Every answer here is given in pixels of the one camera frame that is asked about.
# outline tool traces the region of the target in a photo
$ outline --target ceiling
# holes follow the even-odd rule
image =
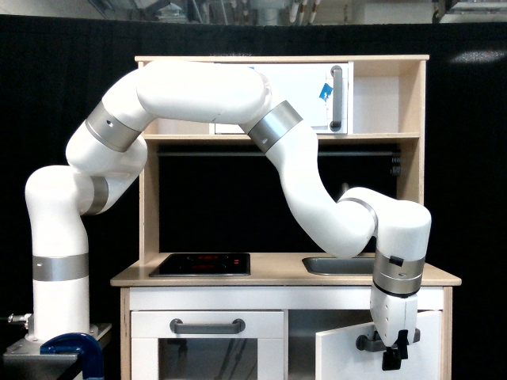
[[[291,9],[299,11],[291,17]],[[218,25],[424,24],[507,21],[507,0],[0,0],[0,13]]]

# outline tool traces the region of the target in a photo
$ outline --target cabinet door handle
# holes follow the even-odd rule
[[[242,319],[235,319],[230,324],[191,324],[183,323],[181,319],[174,318],[169,324],[175,334],[239,334],[246,327]]]

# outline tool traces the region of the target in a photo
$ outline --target open cabinet door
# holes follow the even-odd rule
[[[382,370],[383,352],[359,351],[358,336],[371,338],[373,322],[318,332],[315,347],[316,380],[438,380],[440,379],[440,311],[417,315],[421,340],[408,346],[409,358],[399,370]]]

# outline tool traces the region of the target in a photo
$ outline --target metal sink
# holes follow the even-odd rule
[[[309,273],[323,276],[371,276],[373,257],[338,259],[336,257],[307,257],[303,264]]]

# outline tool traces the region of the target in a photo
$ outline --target stovetop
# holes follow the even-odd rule
[[[173,253],[150,273],[150,277],[249,275],[249,253]]]

